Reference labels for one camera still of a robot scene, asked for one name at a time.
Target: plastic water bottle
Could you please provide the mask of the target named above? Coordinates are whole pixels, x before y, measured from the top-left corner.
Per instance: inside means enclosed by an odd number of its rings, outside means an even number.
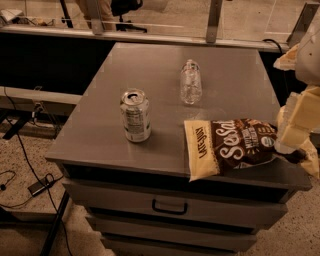
[[[189,59],[181,70],[180,98],[186,104],[194,104],[201,99],[201,96],[200,68],[197,62]]]

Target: desk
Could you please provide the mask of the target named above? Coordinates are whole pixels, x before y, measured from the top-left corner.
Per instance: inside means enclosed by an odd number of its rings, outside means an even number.
[[[203,98],[179,99],[180,68],[201,68]],[[119,101],[142,89],[150,138],[125,138]],[[150,255],[234,255],[286,212],[305,172],[281,160],[189,182],[185,119],[273,122],[279,104],[255,50],[117,43],[46,155],[107,248]]]

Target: can lid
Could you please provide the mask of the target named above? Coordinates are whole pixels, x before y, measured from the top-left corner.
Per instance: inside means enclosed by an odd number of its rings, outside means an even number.
[[[146,96],[143,91],[138,89],[132,89],[126,91],[122,96],[122,102],[127,105],[139,105],[145,100]]]

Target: drawer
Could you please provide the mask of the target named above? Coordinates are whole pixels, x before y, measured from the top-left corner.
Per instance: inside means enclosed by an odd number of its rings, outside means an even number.
[[[286,212],[283,204],[194,195],[104,182],[66,180],[76,204],[145,215],[267,229]]]
[[[225,250],[193,247],[188,245],[137,239],[125,236],[104,234],[101,242],[107,249],[131,252],[144,256],[235,256],[236,253]]]
[[[238,252],[247,251],[256,242],[254,235],[180,225],[174,222],[137,219],[132,218],[130,214],[127,216],[95,214],[87,216],[87,221],[93,230],[101,233],[194,247]]]

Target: glass panel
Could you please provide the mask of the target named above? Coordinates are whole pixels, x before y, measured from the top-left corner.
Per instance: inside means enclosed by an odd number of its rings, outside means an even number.
[[[98,13],[95,0],[0,0],[0,11],[21,10],[28,19],[27,25],[31,26],[87,30],[90,28],[87,2]],[[109,7],[111,0],[98,0],[107,31],[119,30],[119,24],[135,25],[147,29],[148,35],[200,39],[206,38],[211,2],[144,0],[137,10],[124,11],[121,22],[119,10],[114,5],[112,9]],[[304,4],[305,0],[223,0],[218,39],[262,41],[269,38],[285,43]],[[132,27],[124,30],[125,33],[143,32]]]
[[[224,1],[218,38],[285,43],[300,16],[305,0]]]
[[[142,27],[151,35],[205,38],[210,2],[210,0],[144,0],[142,7],[123,14],[123,22],[120,25]],[[120,17],[115,5],[112,11],[115,15],[112,19],[119,28]],[[129,28],[126,31],[143,32]]]
[[[27,19],[27,24],[24,25],[55,28],[72,26],[77,29],[88,29],[87,22],[75,0],[1,0],[0,11],[3,12],[3,10],[12,14],[21,11],[18,17],[21,20]]]

